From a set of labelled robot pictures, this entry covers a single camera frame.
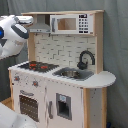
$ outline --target white robot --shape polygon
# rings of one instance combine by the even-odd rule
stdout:
[[[0,59],[17,55],[29,38],[28,31],[21,24],[31,24],[31,16],[0,17],[0,39],[7,39],[0,44]],[[0,128],[37,128],[35,122],[27,115],[17,114],[0,103]]]
[[[5,45],[0,44],[0,59],[17,55],[29,37],[28,31],[21,24],[31,24],[31,16],[3,16],[0,18],[0,39],[7,39]]]

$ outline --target stovetop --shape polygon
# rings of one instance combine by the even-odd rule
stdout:
[[[59,67],[59,65],[31,61],[31,62],[28,62],[28,63],[23,64],[21,66],[18,66],[18,67],[23,68],[23,69],[36,71],[36,72],[46,73],[52,69]]]

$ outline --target microwave control panel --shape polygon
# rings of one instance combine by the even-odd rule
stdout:
[[[93,15],[81,14],[79,15],[79,33],[93,33]]]

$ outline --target door handle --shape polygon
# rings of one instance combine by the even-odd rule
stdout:
[[[55,32],[55,18],[52,18],[52,32]]]
[[[49,102],[49,106],[48,106],[48,113],[49,113],[49,118],[53,119],[53,115],[51,113],[51,107],[52,107],[52,101]]]
[[[23,95],[26,95],[26,96],[34,96],[33,93],[27,93],[27,92],[25,92],[23,90],[20,90],[20,93],[22,93]]]

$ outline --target curved faucet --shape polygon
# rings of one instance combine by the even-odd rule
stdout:
[[[88,65],[88,62],[86,62],[86,63],[83,63],[83,62],[82,62],[82,57],[83,57],[84,54],[90,55],[90,57],[91,57],[91,59],[92,59],[92,65],[95,65],[95,58],[94,58],[93,54],[92,54],[90,51],[87,51],[87,50],[86,50],[86,51],[83,51],[83,52],[81,52],[81,54],[80,54],[80,62],[79,62],[78,65],[77,65],[77,67],[78,67],[79,69],[81,69],[81,70],[87,69],[87,65]]]

